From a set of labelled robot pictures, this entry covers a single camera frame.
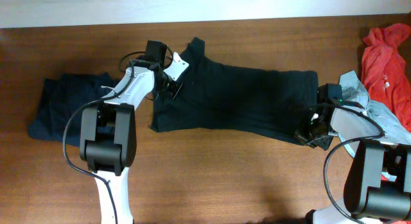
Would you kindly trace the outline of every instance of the dark blue cloth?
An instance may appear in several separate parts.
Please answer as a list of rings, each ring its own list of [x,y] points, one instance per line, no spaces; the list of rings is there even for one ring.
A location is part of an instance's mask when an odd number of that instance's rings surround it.
[[[44,80],[37,116],[28,128],[28,135],[45,141],[62,141],[64,128],[74,111],[85,103],[100,99],[110,89],[101,88],[116,86],[118,82],[109,74],[75,75],[63,74],[59,80]],[[66,142],[73,146],[80,145],[82,116],[78,114],[71,123]],[[111,132],[112,127],[102,132]]]

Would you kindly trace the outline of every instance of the white wall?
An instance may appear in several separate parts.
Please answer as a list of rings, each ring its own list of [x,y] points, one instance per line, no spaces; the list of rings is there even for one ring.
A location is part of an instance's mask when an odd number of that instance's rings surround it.
[[[0,0],[0,28],[410,11],[411,0]]]

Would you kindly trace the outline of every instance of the clothing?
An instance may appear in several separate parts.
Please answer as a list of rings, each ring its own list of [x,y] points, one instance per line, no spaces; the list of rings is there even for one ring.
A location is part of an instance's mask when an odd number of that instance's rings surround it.
[[[411,34],[411,27],[394,24],[373,28],[364,38],[361,81],[371,99],[382,102],[411,132],[411,86],[405,76],[405,60],[398,46]]]
[[[34,139],[61,142],[67,121],[74,111],[111,91],[101,88],[102,85],[115,87],[116,84],[107,73],[99,76],[63,74],[59,80],[45,79],[37,116],[28,128],[28,135]],[[80,145],[81,124],[82,116],[79,114],[67,133],[68,144]],[[113,130],[113,127],[99,127],[101,132]]]
[[[313,71],[265,71],[216,63],[204,56],[205,43],[194,38],[180,57],[189,67],[176,100],[154,101],[152,130],[233,129],[300,144],[294,138],[304,112],[317,104]]]

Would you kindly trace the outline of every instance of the brown tabletop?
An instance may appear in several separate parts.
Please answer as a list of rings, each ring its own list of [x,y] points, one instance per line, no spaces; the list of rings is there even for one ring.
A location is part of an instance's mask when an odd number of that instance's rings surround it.
[[[123,75],[118,60],[161,40],[181,52],[205,40],[216,62],[262,69],[313,70],[319,84],[360,72],[369,28],[404,15],[122,24],[0,30],[0,223],[99,223],[95,181],[72,170],[59,142],[27,136],[45,78],[62,73]],[[411,60],[411,42],[400,53]],[[298,218],[330,204],[322,180],[327,154],[247,132],[149,129],[152,102],[136,111],[137,155],[128,179],[136,223],[245,223]],[[78,148],[75,164],[85,167]],[[339,150],[329,182],[342,196],[351,158]]]

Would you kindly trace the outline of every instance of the black cloth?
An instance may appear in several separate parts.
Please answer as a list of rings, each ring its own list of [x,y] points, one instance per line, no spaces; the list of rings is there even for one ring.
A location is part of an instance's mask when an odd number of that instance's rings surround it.
[[[83,104],[108,94],[115,87],[115,82],[105,73],[102,75],[63,74],[59,80],[44,80],[44,87],[37,110],[37,116],[28,128],[28,135],[45,141],[62,141],[64,128],[74,111]],[[82,116],[78,114],[72,121],[66,142],[73,146],[80,145]],[[112,132],[112,127],[99,129]]]
[[[233,129],[300,144],[293,135],[306,114],[295,110],[317,104],[316,72],[219,64],[204,49],[194,38],[181,53],[189,64],[178,79],[184,86],[175,101],[154,101],[152,130]]]

